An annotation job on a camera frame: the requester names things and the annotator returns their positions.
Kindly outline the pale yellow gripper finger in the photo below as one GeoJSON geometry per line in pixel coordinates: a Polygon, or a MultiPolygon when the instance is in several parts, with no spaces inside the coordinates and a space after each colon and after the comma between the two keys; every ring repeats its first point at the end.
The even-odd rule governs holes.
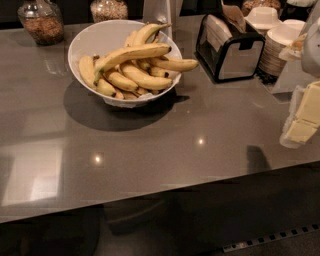
{"type": "Polygon", "coordinates": [[[282,129],[279,142],[287,148],[306,144],[320,128],[320,81],[305,88],[297,86],[292,94],[289,116],[282,129]]]}

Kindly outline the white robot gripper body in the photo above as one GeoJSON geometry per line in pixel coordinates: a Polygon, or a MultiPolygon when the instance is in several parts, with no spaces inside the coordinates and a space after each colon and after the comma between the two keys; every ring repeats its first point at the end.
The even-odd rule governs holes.
{"type": "Polygon", "coordinates": [[[281,50],[279,58],[285,61],[301,61],[305,73],[315,78],[320,77],[320,18],[309,28],[308,32],[281,50]]]}

